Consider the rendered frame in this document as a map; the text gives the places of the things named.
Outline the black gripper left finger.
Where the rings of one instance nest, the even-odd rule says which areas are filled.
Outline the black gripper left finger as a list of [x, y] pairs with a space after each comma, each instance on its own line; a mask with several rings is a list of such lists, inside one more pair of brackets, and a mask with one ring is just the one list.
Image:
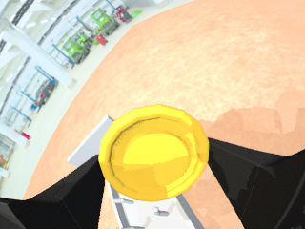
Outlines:
[[98, 158], [33, 198], [0, 198], [0, 229], [99, 229], [106, 179]]

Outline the grey dish rack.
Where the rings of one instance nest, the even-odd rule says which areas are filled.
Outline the grey dish rack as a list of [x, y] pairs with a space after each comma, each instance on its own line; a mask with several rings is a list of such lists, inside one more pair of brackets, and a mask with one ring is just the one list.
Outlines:
[[[107, 133], [114, 119], [109, 115], [96, 125], [89, 136], [68, 156], [68, 163], [79, 168], [92, 156], [100, 152], [100, 140]], [[157, 202], [138, 201], [119, 194], [107, 182], [108, 192], [113, 203], [119, 229], [205, 229], [190, 203], [182, 194], [175, 198], [161, 199]]]

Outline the yellow plate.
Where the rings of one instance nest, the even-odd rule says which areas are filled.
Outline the yellow plate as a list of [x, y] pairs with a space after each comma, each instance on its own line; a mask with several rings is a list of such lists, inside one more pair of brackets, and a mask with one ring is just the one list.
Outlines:
[[209, 160], [209, 140], [201, 125], [178, 108], [134, 108], [114, 121], [100, 140], [98, 161], [104, 178], [119, 194], [138, 201], [183, 194]]

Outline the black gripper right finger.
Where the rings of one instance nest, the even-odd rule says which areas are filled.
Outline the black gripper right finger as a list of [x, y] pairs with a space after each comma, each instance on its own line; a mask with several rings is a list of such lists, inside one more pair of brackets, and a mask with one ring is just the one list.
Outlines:
[[209, 138], [211, 172], [244, 229], [278, 229], [305, 180], [305, 149], [292, 156]]

